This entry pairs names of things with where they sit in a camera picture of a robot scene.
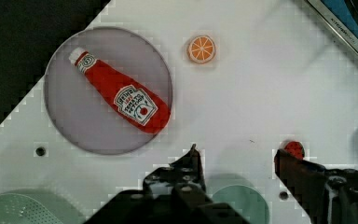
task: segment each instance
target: red ketchup bottle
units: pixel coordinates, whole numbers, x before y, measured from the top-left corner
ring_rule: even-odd
[[[142,84],[82,48],[72,51],[69,60],[86,75],[104,100],[138,129],[145,133],[158,133],[167,125],[170,109]]]

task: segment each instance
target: ketchup bottle cap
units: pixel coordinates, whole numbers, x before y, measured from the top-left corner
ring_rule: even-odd
[[[72,53],[69,55],[69,61],[71,61],[71,64],[75,64],[77,59],[82,55],[82,53],[86,52],[85,49],[77,48],[72,51]]]

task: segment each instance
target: orange slice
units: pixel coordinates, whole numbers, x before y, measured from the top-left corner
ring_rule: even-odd
[[[207,35],[195,37],[187,48],[188,58],[194,63],[208,63],[216,54],[216,46]]]

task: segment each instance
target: white table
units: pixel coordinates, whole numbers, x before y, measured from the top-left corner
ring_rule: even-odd
[[[294,1],[113,0],[89,28],[127,28],[160,50],[174,86],[168,127],[131,154],[90,154],[53,127],[42,78],[0,126],[0,193],[50,189],[90,216],[197,143],[207,185],[240,175],[265,197],[270,223],[309,223],[293,197],[279,199],[272,159],[294,139],[309,161],[358,169],[358,63]],[[184,51],[199,34],[218,47],[203,66]],[[35,155],[39,146],[46,157]]]

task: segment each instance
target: gray plate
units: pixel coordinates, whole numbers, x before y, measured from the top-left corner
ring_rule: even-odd
[[[143,133],[117,114],[73,65],[70,52],[81,47],[145,85],[171,108],[172,81],[167,64],[142,37],[120,28],[83,31],[69,38],[48,64],[45,101],[53,123],[70,142],[87,151],[121,154],[155,135]]]

